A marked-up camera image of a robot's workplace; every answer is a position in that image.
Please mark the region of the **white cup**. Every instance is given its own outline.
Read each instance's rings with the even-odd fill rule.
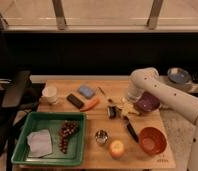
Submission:
[[[42,96],[47,100],[50,104],[57,103],[57,88],[54,86],[47,86],[42,90]]]

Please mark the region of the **blue sponge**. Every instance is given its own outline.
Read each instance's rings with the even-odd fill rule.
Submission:
[[[91,97],[94,96],[95,91],[92,90],[90,87],[86,86],[86,85],[81,85],[78,88],[78,92],[80,94],[82,94],[85,98],[90,99]]]

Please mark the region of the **green tray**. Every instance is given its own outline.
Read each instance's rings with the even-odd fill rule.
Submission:
[[[69,141],[67,154],[59,149],[59,129],[64,120],[79,122],[79,131]],[[31,112],[28,114],[20,137],[17,141],[11,161],[21,165],[46,165],[46,166],[77,166],[82,163],[84,153],[86,116],[84,113],[43,113]],[[34,158],[29,157],[27,136],[34,131],[48,129],[52,141],[52,154]]]

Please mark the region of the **small glass jar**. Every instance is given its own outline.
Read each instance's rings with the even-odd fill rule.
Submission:
[[[99,130],[96,132],[95,138],[98,145],[103,146],[107,142],[108,134],[104,130]]]

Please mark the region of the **bunch of grapes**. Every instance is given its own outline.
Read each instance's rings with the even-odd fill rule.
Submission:
[[[79,123],[78,121],[65,121],[62,124],[62,127],[59,131],[59,136],[60,136],[60,150],[66,154],[67,153],[67,148],[68,148],[68,142],[70,137],[78,132],[79,130]]]

